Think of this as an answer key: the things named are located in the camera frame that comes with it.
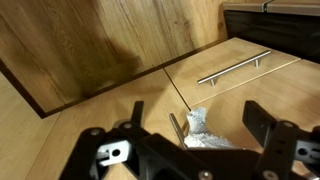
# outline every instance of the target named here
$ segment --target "bolt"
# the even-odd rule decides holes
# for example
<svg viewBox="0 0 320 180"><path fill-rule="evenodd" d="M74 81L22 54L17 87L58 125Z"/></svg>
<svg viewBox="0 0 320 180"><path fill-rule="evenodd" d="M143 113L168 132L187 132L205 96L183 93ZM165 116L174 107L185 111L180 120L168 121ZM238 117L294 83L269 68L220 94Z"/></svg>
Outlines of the bolt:
<svg viewBox="0 0 320 180"><path fill-rule="evenodd" d="M199 180L212 180L212 174L210 171L200 171Z"/></svg>
<svg viewBox="0 0 320 180"><path fill-rule="evenodd" d="M124 124L124 128L130 129L132 127L131 123L126 123Z"/></svg>
<svg viewBox="0 0 320 180"><path fill-rule="evenodd" d="M278 175L273 172L273 171L270 171L270 170L264 170L262 172L263 174L263 177L266 179L266 180L279 180L279 177Z"/></svg>
<svg viewBox="0 0 320 180"><path fill-rule="evenodd" d="M91 131L91 135L93 135L93 136L96 136L96 135L98 135L99 133L100 133L100 130L99 130L99 129L94 129L94 130Z"/></svg>

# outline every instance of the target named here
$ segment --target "black metal bracket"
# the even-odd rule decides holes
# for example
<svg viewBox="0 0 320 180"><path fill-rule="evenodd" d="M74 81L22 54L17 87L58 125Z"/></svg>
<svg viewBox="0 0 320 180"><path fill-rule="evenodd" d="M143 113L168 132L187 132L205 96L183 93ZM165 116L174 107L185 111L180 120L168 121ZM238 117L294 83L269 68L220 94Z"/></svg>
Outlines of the black metal bracket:
<svg viewBox="0 0 320 180"><path fill-rule="evenodd" d="M278 122L254 101L246 102L243 122L265 147L261 155L242 149L184 151L141 127L142 108L136 103L131 121L109 132L83 131L60 179L100 180L119 162L137 179L148 180L304 179L291 172L295 159L320 172L319 128L308 133L292 122Z"/></svg>

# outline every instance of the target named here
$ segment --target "wooden cabinet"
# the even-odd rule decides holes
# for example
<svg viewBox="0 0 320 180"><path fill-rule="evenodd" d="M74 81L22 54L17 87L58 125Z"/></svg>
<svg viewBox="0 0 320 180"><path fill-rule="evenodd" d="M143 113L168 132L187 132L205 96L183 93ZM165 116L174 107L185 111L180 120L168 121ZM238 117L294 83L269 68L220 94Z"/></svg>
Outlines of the wooden cabinet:
<svg viewBox="0 0 320 180"><path fill-rule="evenodd" d="M191 107L205 107L207 126L236 146L261 151L242 123L244 103L254 100L273 117L311 131L320 124L320 65L301 60Z"/></svg>
<svg viewBox="0 0 320 180"><path fill-rule="evenodd" d="M237 68L221 75L214 87L209 82L201 85L197 83L201 78L268 49L270 48L233 38L166 67L165 70L190 107L300 59L271 49L270 54L261 58L258 68L253 63Z"/></svg>
<svg viewBox="0 0 320 180"><path fill-rule="evenodd" d="M27 179L58 179L80 133L90 127L109 131L118 120L130 119L134 102L143 100L142 126L179 144L169 113L180 126L188 108L164 70L156 71L63 111ZM106 179L134 179L122 164L112 166Z"/></svg>
<svg viewBox="0 0 320 180"><path fill-rule="evenodd" d="M224 1L2 0L0 71L45 117L225 41Z"/></svg>

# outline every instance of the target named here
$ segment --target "silver handle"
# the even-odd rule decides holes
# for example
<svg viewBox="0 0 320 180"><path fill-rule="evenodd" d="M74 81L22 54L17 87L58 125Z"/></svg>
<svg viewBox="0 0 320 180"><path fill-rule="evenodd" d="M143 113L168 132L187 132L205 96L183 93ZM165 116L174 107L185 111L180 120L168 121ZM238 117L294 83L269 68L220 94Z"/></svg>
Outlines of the silver handle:
<svg viewBox="0 0 320 180"><path fill-rule="evenodd" d="M205 78L202 78L202 79L198 80L198 84L202 84L202 83L210 80L211 85L214 86L214 78L217 78L220 75L223 75L223 74L225 74L225 73L227 73L229 71L232 71L232 70L234 70L234 69L236 69L238 67L241 67L241 66L243 66L245 64L248 64L248 63L250 63L252 61L255 61L255 63L254 63L255 67L259 67L259 63L260 63L259 62L259 58L261 58L261 57L263 57L263 56L265 56L267 54L270 54L270 53L271 53L270 50L266 50L266 51L264 51L264 52L262 52L260 54L252 56L252 57L250 57L250 58L248 58L248 59L246 59L244 61L241 61L241 62L239 62L239 63L237 63L237 64L235 64L233 66L230 66L230 67L228 67L226 69L223 69L223 70L221 70L219 72L216 72L216 73L214 73L214 74L212 74L210 76L207 76Z"/></svg>
<svg viewBox="0 0 320 180"><path fill-rule="evenodd" d="M171 120L172 125L174 127L174 130L176 131L176 133L178 135L179 141L182 144L183 149L184 150L188 149L187 145L184 143L184 135L182 133L182 130L181 130L179 124L178 124L178 121L177 121L176 117L174 116L173 113L170 113L169 117L170 117L170 120Z"/></svg>

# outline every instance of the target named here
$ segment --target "wood grain surface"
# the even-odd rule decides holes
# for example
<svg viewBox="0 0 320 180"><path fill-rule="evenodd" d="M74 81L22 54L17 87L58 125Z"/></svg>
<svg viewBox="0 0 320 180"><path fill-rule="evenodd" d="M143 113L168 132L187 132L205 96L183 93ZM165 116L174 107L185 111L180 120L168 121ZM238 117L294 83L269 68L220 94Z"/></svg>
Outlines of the wood grain surface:
<svg viewBox="0 0 320 180"><path fill-rule="evenodd" d="M261 63L258 68L250 63L234 69L218 77L214 87L211 86L210 81L200 85L197 83L204 77L266 50L271 50L271 54L260 58ZM190 107L299 59L264 46L233 38L168 66L165 70Z"/></svg>
<svg viewBox="0 0 320 180"><path fill-rule="evenodd" d="M192 106L208 111L207 126L236 146L261 152L242 123L244 103L254 100L276 119L289 120L312 131L320 124L320 65L301 60ZM300 174L306 171L298 166Z"/></svg>
<svg viewBox="0 0 320 180"><path fill-rule="evenodd" d="M64 110L27 179L58 179L84 129L103 127L109 131L115 122L130 119L134 102L139 100L145 102L143 128L179 144L169 113L174 113L182 126L186 122L188 108L164 70L159 70ZM117 165L112 166L107 179L133 179L133 176L124 166Z"/></svg>
<svg viewBox="0 0 320 180"><path fill-rule="evenodd" d="M0 179L25 179L59 113L40 119L0 73Z"/></svg>
<svg viewBox="0 0 320 180"><path fill-rule="evenodd" d="M44 112L226 39L225 0L1 0L0 59Z"/></svg>

